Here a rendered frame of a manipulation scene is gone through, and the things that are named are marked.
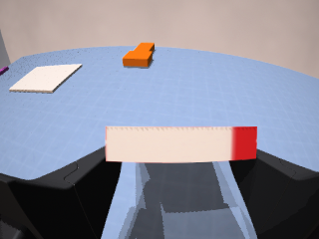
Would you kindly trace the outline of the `red card box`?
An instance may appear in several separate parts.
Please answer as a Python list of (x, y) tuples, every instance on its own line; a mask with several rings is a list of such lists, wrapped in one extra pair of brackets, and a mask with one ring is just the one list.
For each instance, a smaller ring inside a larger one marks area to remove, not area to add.
[(256, 148), (257, 126), (106, 126), (106, 161), (241, 160)]

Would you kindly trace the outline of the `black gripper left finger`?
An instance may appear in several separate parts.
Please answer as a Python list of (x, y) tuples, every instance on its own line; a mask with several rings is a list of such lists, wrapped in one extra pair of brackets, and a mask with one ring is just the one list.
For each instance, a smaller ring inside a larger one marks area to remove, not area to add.
[(101, 239), (121, 168), (103, 146), (36, 179), (0, 173), (0, 213), (37, 239)]

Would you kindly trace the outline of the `blue-grey mat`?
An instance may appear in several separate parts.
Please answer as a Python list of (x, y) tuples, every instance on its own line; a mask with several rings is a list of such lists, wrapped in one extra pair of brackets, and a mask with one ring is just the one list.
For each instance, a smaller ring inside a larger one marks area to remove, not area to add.
[[(257, 126), (257, 148), (319, 171), (319, 79), (248, 58), (137, 46), (24, 56), (0, 76), (0, 173), (36, 179), (105, 146), (106, 126)], [(54, 93), (9, 89), (83, 64)], [(257, 239), (229, 161), (123, 162), (101, 239)]]

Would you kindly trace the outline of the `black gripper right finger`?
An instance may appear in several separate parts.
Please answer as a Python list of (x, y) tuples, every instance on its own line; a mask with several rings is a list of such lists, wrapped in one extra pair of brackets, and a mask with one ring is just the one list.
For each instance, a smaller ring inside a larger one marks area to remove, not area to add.
[(257, 239), (307, 239), (319, 225), (319, 172), (256, 149), (229, 160)]

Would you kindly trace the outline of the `orange block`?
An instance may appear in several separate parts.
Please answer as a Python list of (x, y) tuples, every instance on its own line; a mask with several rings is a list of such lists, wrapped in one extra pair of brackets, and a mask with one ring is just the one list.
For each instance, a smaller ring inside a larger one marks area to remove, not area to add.
[(140, 43), (123, 57), (123, 66), (147, 67), (152, 58), (155, 43)]

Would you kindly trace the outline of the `white flat square tile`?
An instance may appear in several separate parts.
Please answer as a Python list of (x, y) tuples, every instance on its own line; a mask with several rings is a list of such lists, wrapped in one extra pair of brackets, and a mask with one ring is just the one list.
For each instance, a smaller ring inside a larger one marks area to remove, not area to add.
[(82, 64), (37, 67), (9, 91), (54, 93), (66, 80), (76, 73)]

